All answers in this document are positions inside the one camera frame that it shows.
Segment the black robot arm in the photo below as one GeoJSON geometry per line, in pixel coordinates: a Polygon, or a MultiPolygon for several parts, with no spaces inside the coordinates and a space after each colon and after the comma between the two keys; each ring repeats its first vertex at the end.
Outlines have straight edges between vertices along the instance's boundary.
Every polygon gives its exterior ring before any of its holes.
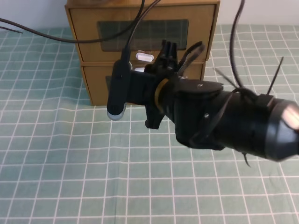
{"type": "Polygon", "coordinates": [[[299,153],[299,107],[270,94],[218,82],[188,79],[185,69],[204,50],[197,42],[177,59],[176,44],[162,42],[153,64],[131,71],[128,102],[146,108],[145,125],[158,129],[164,117],[177,141],[194,149],[223,150],[280,162],[299,153]]]}

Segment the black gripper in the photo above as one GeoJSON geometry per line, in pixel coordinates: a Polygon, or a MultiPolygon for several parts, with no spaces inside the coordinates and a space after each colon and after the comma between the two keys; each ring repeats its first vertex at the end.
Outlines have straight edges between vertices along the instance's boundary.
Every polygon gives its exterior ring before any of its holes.
{"type": "Polygon", "coordinates": [[[145,106],[145,126],[158,129],[164,114],[158,105],[159,92],[181,68],[178,62],[177,44],[162,41],[162,48],[153,64],[145,66],[144,72],[131,72],[128,102],[145,106]]]}

